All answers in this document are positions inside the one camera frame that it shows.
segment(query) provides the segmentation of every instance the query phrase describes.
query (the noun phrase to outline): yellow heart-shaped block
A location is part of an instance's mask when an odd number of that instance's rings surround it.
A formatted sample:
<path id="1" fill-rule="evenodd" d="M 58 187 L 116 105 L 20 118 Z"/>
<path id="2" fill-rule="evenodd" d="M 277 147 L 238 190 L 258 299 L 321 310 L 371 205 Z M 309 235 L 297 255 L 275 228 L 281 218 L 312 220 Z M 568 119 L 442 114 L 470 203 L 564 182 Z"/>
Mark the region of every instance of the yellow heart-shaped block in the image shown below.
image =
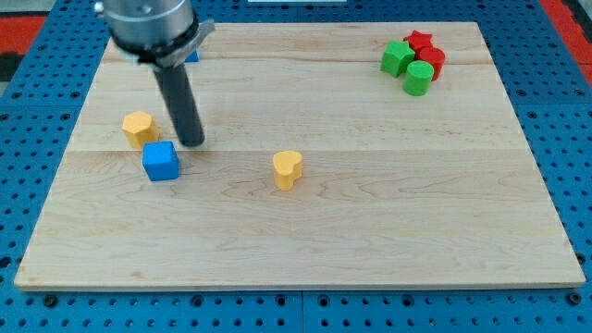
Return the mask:
<path id="1" fill-rule="evenodd" d="M 296 151 L 274 154 L 274 175 L 276 186 L 282 191 L 289 191 L 294 186 L 294 180 L 302 177 L 302 154 Z"/>

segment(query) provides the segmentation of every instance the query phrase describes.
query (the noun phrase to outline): blue perforated surface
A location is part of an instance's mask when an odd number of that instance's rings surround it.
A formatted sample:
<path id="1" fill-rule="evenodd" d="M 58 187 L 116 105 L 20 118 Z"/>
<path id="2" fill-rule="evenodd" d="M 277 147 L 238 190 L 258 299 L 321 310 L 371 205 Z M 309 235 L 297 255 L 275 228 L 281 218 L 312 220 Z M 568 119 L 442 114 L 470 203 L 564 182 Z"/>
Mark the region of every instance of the blue perforated surface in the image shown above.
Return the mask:
<path id="1" fill-rule="evenodd" d="M 194 1 L 235 22 L 477 21 L 586 274 L 592 92 L 535 1 Z M 108 40 L 93 1 L 59 0 L 0 100 L 0 331 L 592 331 L 592 290 L 22 293 L 12 280 Z"/>

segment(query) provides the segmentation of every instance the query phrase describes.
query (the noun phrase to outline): wooden table surface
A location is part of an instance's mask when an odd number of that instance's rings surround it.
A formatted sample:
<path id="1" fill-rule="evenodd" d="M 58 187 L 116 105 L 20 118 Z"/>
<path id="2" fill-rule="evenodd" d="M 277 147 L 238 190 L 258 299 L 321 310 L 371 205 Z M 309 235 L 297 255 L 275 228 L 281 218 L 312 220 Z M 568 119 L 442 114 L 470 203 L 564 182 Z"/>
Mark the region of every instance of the wooden table surface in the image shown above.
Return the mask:
<path id="1" fill-rule="evenodd" d="M 444 290 L 582 284 L 476 24 L 217 24 L 188 65 L 206 143 L 179 145 L 151 70 L 110 44 L 15 283 L 23 290 Z M 447 54 L 423 97 L 389 40 Z M 179 150 L 152 183 L 123 117 Z M 292 191 L 273 153 L 299 150 Z"/>

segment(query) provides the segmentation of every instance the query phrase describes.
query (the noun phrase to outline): red surface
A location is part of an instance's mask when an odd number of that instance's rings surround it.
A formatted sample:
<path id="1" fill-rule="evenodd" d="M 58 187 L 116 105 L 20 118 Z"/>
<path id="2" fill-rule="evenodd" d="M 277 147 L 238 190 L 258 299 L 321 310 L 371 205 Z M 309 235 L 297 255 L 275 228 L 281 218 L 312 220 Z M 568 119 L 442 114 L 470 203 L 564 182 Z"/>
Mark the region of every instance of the red surface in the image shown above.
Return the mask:
<path id="1" fill-rule="evenodd" d="M 409 42 L 409 47 L 415 51 L 415 59 L 417 59 L 417 55 L 424 47 L 432 46 L 432 35 L 430 33 L 413 31 L 410 36 L 403 38 L 403 40 Z"/>
<path id="2" fill-rule="evenodd" d="M 0 54 L 25 55 L 45 23 L 45 16 L 0 18 Z"/>
<path id="3" fill-rule="evenodd" d="M 434 77 L 432 81 L 435 81 L 440 76 L 440 71 L 442 70 L 442 66 L 444 65 L 444 60 L 446 60 L 446 55 L 444 51 L 438 49 L 437 47 L 424 47 L 420 52 L 419 56 L 417 57 L 419 60 L 424 60 L 430 63 L 434 68 Z"/>
<path id="4" fill-rule="evenodd" d="M 584 36 L 582 27 L 574 20 L 572 10 L 561 0 L 540 0 L 540 4 L 582 69 L 588 84 L 592 85 L 592 45 Z"/>

